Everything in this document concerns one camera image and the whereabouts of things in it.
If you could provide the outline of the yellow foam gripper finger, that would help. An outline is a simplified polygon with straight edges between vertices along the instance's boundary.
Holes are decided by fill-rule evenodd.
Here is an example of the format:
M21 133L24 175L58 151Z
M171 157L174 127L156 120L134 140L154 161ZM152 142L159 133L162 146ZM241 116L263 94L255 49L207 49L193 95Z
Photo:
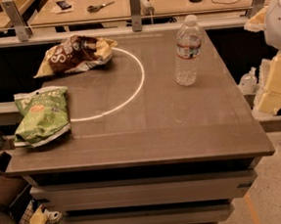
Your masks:
M271 60L258 111L276 115L281 109L281 50Z
M267 7L260 9L258 13L248 19L248 21L244 24L244 29L253 32L260 32L261 30L265 30L264 20L266 12Z

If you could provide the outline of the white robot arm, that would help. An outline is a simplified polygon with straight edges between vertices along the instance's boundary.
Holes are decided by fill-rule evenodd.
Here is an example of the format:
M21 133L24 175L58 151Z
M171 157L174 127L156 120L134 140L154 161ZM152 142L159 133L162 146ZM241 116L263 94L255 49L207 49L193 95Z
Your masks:
M244 24L247 31L264 31L266 44L278 53L270 61L268 77L258 100L259 112L276 115L281 109L281 0L271 0Z

